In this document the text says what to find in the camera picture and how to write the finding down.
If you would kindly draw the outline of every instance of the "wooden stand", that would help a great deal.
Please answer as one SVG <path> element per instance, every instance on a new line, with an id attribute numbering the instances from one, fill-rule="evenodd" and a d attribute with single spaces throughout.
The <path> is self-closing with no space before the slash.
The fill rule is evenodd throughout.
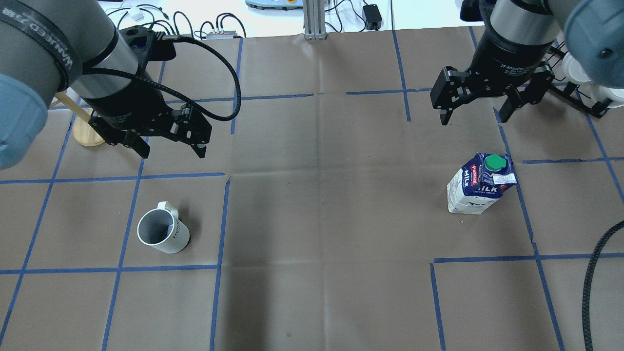
<path id="1" fill-rule="evenodd" d="M 98 146 L 104 143 L 102 137 L 89 125 L 89 119 L 91 118 L 93 109 L 83 110 L 82 107 L 67 96 L 65 91 L 56 93 L 54 97 L 56 97 L 57 101 L 53 102 L 50 107 L 61 102 L 79 117 L 79 119 L 74 121 L 74 127 L 72 129 L 72 135 L 78 144 L 82 146 Z"/>

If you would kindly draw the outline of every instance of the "black wire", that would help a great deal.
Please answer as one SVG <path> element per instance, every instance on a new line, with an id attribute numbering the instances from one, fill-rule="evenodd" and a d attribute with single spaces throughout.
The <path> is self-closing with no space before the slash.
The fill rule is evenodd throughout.
<path id="1" fill-rule="evenodd" d="M 593 271 L 596 269 L 596 264 L 598 263 L 598 258 L 600 257 L 600 252 L 605 247 L 611 236 L 615 234 L 618 230 L 624 227 L 624 220 L 620 223 L 614 225 L 609 229 L 598 241 L 596 247 L 593 250 L 592 256 L 589 258 L 589 263 L 587 264 L 587 271 L 585 273 L 585 281 L 583 282 L 583 302 L 581 305 L 581 316 L 583 319 L 583 340 L 585 341 L 585 350 L 593 351 L 592 345 L 592 328 L 590 325 L 590 316 L 589 316 L 589 301 L 592 292 L 592 280 L 593 280 Z"/>
<path id="2" fill-rule="evenodd" d="M 119 29 L 119 27 L 121 26 L 121 21 L 123 21 L 126 16 L 128 16 L 127 12 L 123 16 L 121 16 L 119 22 L 117 22 L 117 29 Z"/>
<path id="3" fill-rule="evenodd" d="M 173 27 L 171 26 L 171 23 L 169 23 L 168 21 L 165 21 L 164 19 L 159 19 L 158 21 L 155 21 L 154 24 L 160 24 L 160 23 L 165 23 L 166 25 L 169 26 L 169 29 L 171 30 L 171 33 L 174 33 L 175 30 L 173 29 Z"/>
<path id="4" fill-rule="evenodd" d="M 141 5 L 137 5 L 137 7 L 141 7 L 141 6 L 153 7 L 153 8 L 155 8 L 156 10 L 160 11 L 160 13 L 162 13 L 162 16 L 163 16 L 165 19 L 169 19 L 169 16 L 165 13 L 165 11 L 162 9 L 162 7 L 158 7 L 158 6 L 156 6 L 156 5 L 152 5 L 152 4 L 141 4 Z"/>
<path id="5" fill-rule="evenodd" d="M 191 24 L 191 20 L 189 20 L 189 19 L 188 19 L 188 17 L 187 17 L 187 15 L 185 15 L 185 14 L 184 14 L 184 12 L 181 12 L 181 11 L 175 11 L 175 12 L 173 13 L 173 26 L 175 27 L 175 33 L 176 33 L 176 34 L 178 34 L 178 35 L 180 35 L 180 30 L 178 29 L 178 25 L 175 23 L 175 15 L 177 15 L 178 13 L 179 13 L 179 14 L 181 14 L 181 15 L 183 15 L 183 16 L 184 16 L 184 18 L 186 18 L 186 19 L 187 19 L 187 22 L 188 22 L 188 28 L 189 28 L 189 29 L 190 29 L 190 31 L 191 31 L 191 35 L 193 35 L 193 25 Z"/>
<path id="6" fill-rule="evenodd" d="M 234 70 L 234 68 L 232 67 L 232 65 L 225 59 L 225 57 L 223 57 L 218 51 L 214 50 L 212 47 L 202 43 L 201 41 L 191 38 L 191 37 L 185 37 L 185 36 L 179 36 L 175 39 L 163 39 L 164 41 L 172 41 L 172 42 L 188 42 L 190 44 L 194 44 L 194 45 L 198 45 L 208 51 L 210 51 L 213 55 L 215 55 L 221 62 L 224 63 L 224 65 L 228 68 L 228 70 L 230 71 L 230 73 L 232 74 L 232 78 L 234 78 L 234 86 L 236 89 L 236 106 L 234 107 L 234 111 L 232 112 L 232 114 L 230 114 L 229 116 L 226 117 L 222 117 L 219 115 L 216 115 L 208 110 L 206 110 L 204 107 L 202 107 L 200 104 L 198 104 L 197 102 L 193 101 L 193 99 L 183 95 L 180 92 L 177 92 L 167 86 L 164 86 L 162 84 L 156 83 L 154 81 L 152 81 L 151 79 L 147 79 L 146 77 L 142 77 L 142 76 L 138 76 L 136 74 L 131 74 L 128 72 L 124 72 L 124 71 L 118 71 L 116 69 L 107 69 L 107 68 L 91 68 L 86 70 L 83 74 L 108 74 L 110 76 L 117 76 L 117 77 L 123 77 L 126 79 L 131 79 L 135 82 L 141 82 L 143 84 L 147 84 L 151 87 L 154 87 L 156 89 L 159 89 L 161 91 L 164 91 L 166 93 L 169 93 L 179 99 L 181 99 L 182 101 L 186 102 L 187 104 L 195 107 L 196 109 L 198 109 L 199 111 L 201 111 L 203 114 L 205 114 L 206 116 L 215 119 L 217 121 L 222 121 L 222 122 L 228 122 L 231 121 L 232 119 L 234 119 L 234 117 L 236 117 L 238 115 L 238 113 L 240 112 L 240 105 L 241 105 L 241 92 L 240 92 L 240 82 L 238 81 L 238 76 L 236 74 L 236 71 Z"/>
<path id="7" fill-rule="evenodd" d="M 193 34 L 196 37 L 199 37 L 199 40 L 204 40 L 204 39 L 208 38 L 208 33 L 204 32 L 204 31 L 194 31 Z"/>
<path id="8" fill-rule="evenodd" d="M 156 17 L 154 17 L 154 14 L 146 9 L 139 9 L 139 10 L 147 12 L 152 16 L 152 25 L 149 27 L 149 29 L 152 29 L 154 27 L 154 23 L 156 22 Z"/>
<path id="9" fill-rule="evenodd" d="M 346 0 L 341 0 L 338 5 L 336 5 L 336 1 L 334 1 L 334 7 L 332 7 L 331 9 L 327 9 L 325 10 L 325 12 L 330 12 L 331 10 L 335 9 L 336 7 L 340 6 L 340 4 L 342 4 L 343 2 L 345 2 Z"/>
<path id="10" fill-rule="evenodd" d="M 362 22 L 364 22 L 364 28 L 362 28 L 362 30 L 359 31 L 359 32 L 363 32 L 366 29 L 366 20 L 363 19 L 362 16 L 360 16 L 357 11 L 355 11 L 355 6 L 353 6 L 353 1 L 352 0 L 347 0 L 347 1 L 351 3 L 351 9 L 353 9 L 353 13 L 355 13 L 355 15 L 359 17 L 362 20 Z"/>
<path id="11" fill-rule="evenodd" d="M 217 18 L 215 19 L 215 25 L 217 26 L 217 29 L 219 29 L 219 18 L 221 18 L 221 16 L 225 16 L 227 14 L 231 14 L 232 16 L 234 16 L 234 14 L 229 13 L 229 12 L 224 12 L 224 13 L 220 13 L 217 15 Z"/>
<path id="12" fill-rule="evenodd" d="M 145 27 L 148 24 L 151 25 L 152 27 L 154 26 L 154 24 L 158 24 L 159 26 L 161 26 L 161 27 L 163 27 L 165 29 L 165 32 L 167 33 L 167 35 L 171 35 L 171 32 L 169 31 L 169 28 L 167 28 L 167 26 L 165 26 L 164 24 L 159 23 L 158 21 L 151 22 L 151 23 L 149 23 L 149 22 L 148 23 L 143 23 L 143 24 L 140 24 L 140 26 L 141 27 Z"/>
<path id="13" fill-rule="evenodd" d="M 139 9 L 141 11 L 147 12 L 152 16 L 152 22 L 150 22 L 151 24 L 156 23 L 156 17 L 154 17 L 154 14 L 151 13 L 150 11 L 146 10 L 146 9 Z M 128 12 L 126 11 L 126 13 L 124 13 L 123 16 L 121 16 L 121 18 L 119 19 L 119 22 L 117 23 L 117 29 L 120 29 L 121 27 L 121 22 L 124 20 L 124 18 L 128 16 Z"/>
<path id="14" fill-rule="evenodd" d="M 200 32 L 203 32 L 203 27 L 204 27 L 206 24 L 209 24 L 209 25 L 210 25 L 210 27 L 212 28 L 212 31 L 213 31 L 213 32 L 215 31 L 215 26 L 212 24 L 212 22 L 210 22 L 210 21 L 205 21 L 204 23 L 202 23 L 202 26 L 201 26 L 201 27 L 199 27 L 199 31 L 200 31 Z"/>
<path id="15" fill-rule="evenodd" d="M 334 7 L 338 7 L 338 5 L 336 5 L 336 0 L 334 0 Z M 338 13 L 338 8 L 336 8 L 336 17 L 338 17 L 338 22 L 340 23 L 340 30 L 339 30 L 339 32 L 342 32 L 344 27 L 343 27 L 343 22 L 340 19 L 340 14 Z"/>
<path id="16" fill-rule="evenodd" d="M 392 30 L 394 30 L 394 7 L 392 6 L 392 0 L 390 0 L 390 17 L 392 18 Z"/>
<path id="17" fill-rule="evenodd" d="M 119 12 L 119 11 L 123 11 L 123 10 L 129 10 L 129 9 L 130 9 L 129 7 L 120 7 L 118 9 L 115 9 L 114 11 L 108 12 L 106 15 L 110 16 L 110 15 L 112 15 L 115 12 Z"/>
<path id="18" fill-rule="evenodd" d="M 334 30 L 334 32 L 338 32 L 338 30 L 336 29 L 336 27 L 334 27 L 333 24 L 331 24 L 329 22 L 325 22 L 325 24 L 327 24 L 329 27 L 331 27 Z"/>
<path id="19" fill-rule="evenodd" d="M 245 30 L 245 26 L 243 26 L 243 23 L 238 19 L 238 17 L 234 16 L 233 14 L 227 14 L 221 17 L 221 29 L 223 29 L 223 20 L 228 17 L 232 17 L 233 19 L 236 19 L 238 21 L 238 23 L 240 24 L 240 27 L 243 29 L 243 35 L 247 37 L 247 31 Z"/>

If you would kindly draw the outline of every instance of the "milk carton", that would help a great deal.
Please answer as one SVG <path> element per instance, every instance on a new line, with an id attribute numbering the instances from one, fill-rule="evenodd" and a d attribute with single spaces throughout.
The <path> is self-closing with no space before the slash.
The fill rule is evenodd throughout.
<path id="1" fill-rule="evenodd" d="M 516 183 L 507 155 L 478 153 L 446 185 L 449 212 L 481 214 Z"/>

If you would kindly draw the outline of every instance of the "aluminum frame post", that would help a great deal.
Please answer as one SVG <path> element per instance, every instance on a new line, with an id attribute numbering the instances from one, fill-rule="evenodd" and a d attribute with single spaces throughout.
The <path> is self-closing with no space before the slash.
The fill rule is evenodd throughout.
<path id="1" fill-rule="evenodd" d="M 303 30 L 306 39 L 327 38 L 324 0 L 303 0 Z"/>

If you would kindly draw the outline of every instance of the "green cap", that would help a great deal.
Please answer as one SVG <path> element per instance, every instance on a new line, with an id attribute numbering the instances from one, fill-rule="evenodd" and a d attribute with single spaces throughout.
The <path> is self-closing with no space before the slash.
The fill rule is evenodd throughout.
<path id="1" fill-rule="evenodd" d="M 490 155 L 485 158 L 485 167 L 490 171 L 500 171 L 507 166 L 507 160 L 498 155 Z"/>

